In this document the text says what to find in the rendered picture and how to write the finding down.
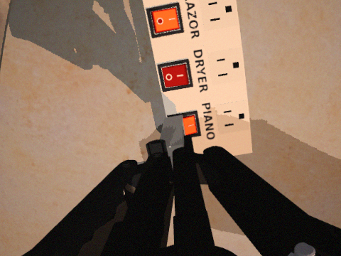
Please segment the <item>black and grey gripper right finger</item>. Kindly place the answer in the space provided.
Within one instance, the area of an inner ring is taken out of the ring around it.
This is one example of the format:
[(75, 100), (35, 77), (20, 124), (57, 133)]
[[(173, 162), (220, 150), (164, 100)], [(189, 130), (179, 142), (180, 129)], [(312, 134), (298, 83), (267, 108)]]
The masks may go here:
[(262, 256), (341, 256), (341, 228), (308, 215), (223, 147), (195, 153), (183, 115), (173, 116), (170, 150), (174, 256), (217, 256), (200, 184)]

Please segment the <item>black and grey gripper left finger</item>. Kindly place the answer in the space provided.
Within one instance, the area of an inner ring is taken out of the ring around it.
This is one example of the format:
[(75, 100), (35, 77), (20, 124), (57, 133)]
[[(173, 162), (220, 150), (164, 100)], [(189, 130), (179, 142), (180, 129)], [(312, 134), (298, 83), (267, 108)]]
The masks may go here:
[(145, 163), (121, 162), (22, 256), (143, 256), (145, 247), (167, 247), (172, 126), (173, 117), (165, 117), (160, 139), (146, 144)]

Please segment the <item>cream power strip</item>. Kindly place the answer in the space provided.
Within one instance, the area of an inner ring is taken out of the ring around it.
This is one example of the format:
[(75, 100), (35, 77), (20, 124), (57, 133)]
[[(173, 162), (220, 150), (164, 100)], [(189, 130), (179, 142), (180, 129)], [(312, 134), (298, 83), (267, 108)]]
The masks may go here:
[(143, 0), (166, 117), (194, 152), (252, 153), (236, 0)]

